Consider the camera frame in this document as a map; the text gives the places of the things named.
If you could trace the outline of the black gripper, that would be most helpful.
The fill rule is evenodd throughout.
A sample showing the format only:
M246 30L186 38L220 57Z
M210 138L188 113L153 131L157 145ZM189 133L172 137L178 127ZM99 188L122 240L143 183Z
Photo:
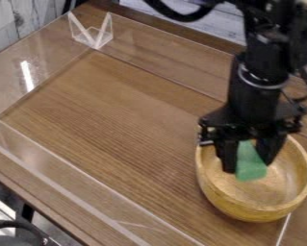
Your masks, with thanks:
M257 113L245 119L230 105L225 105L200 118L198 144L208 146L216 143L222 171L234 174L240 145L237 140L256 139L257 154L264 163L270 165L285 146L286 135L301 131L306 114L307 107L302 104L281 103L272 119L256 121Z

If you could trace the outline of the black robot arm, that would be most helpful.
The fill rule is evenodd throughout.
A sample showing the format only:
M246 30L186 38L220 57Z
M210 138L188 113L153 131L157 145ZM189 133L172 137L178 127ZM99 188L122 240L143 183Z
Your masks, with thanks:
M307 0L194 0L200 8L188 14L162 0L145 2L181 22L201 19L224 2L242 12L246 50L233 59L225 105L198 120L198 142L216 146L226 173L240 168L244 140L257 142L258 158L270 165L288 135L301 131L307 114L307 96L285 94L293 74L301 75L307 86Z

